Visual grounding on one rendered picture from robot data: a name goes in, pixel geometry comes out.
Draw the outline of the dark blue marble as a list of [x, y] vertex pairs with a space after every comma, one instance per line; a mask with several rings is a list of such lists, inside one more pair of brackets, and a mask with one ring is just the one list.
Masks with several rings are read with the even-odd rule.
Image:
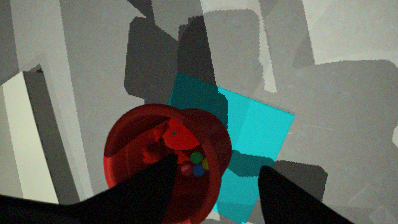
[[204, 175], [205, 169], [203, 168], [203, 166], [202, 166], [201, 164], [196, 164], [196, 165], [193, 167], [192, 172], [193, 172], [193, 174], [194, 174], [196, 177], [201, 177], [201, 176]]

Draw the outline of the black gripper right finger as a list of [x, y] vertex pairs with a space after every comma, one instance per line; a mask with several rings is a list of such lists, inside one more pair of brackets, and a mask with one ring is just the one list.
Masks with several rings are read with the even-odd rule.
[[265, 224], [354, 224], [271, 166], [261, 166], [258, 189]]

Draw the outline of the dark green marble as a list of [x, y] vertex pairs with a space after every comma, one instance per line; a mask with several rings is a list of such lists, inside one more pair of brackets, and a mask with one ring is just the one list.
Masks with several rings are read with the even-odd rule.
[[190, 156], [190, 160], [193, 164], [200, 164], [203, 160], [203, 156], [200, 152], [193, 152]]

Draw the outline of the olive yellow marble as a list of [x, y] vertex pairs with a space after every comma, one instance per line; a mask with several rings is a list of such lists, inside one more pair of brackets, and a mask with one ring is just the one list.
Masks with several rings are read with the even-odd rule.
[[208, 170], [208, 171], [209, 171], [207, 158], [205, 158], [205, 159], [202, 161], [202, 166], [203, 166], [203, 168], [204, 168], [205, 170]]

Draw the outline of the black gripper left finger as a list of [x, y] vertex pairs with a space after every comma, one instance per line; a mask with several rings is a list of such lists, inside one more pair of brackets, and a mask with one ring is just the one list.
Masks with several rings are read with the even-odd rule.
[[72, 204], [0, 194], [0, 224], [162, 224], [178, 155], [169, 154], [102, 193]]

